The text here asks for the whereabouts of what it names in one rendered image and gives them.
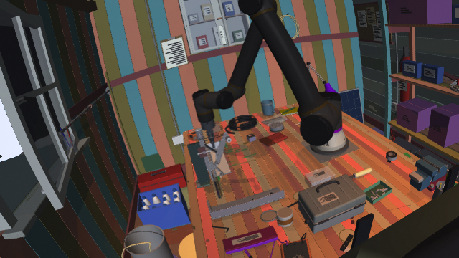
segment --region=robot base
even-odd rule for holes
[[[337,154],[347,150],[349,147],[349,140],[344,135],[343,130],[335,133],[327,144],[321,146],[312,146],[311,150],[320,154]]]

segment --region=solar panel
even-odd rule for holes
[[[339,92],[341,96],[341,109],[346,114],[360,121],[364,122],[361,111],[360,93],[359,89],[344,90]]]

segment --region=black robotic arm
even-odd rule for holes
[[[198,120],[210,142],[214,142],[213,109],[230,108],[245,94],[245,83],[264,39],[298,101],[301,136],[314,146],[327,144],[342,126],[339,94],[317,90],[295,43],[276,14],[275,0],[239,0],[238,4],[252,23],[228,86],[218,92],[200,90],[193,94]]]

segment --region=blue cup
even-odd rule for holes
[[[274,114],[274,105],[272,100],[263,100],[261,102],[263,115],[269,116]]]

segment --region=tray of screws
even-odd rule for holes
[[[390,188],[387,184],[381,181],[377,181],[375,184],[364,190],[366,199],[371,204],[375,204],[391,192],[392,188]]]

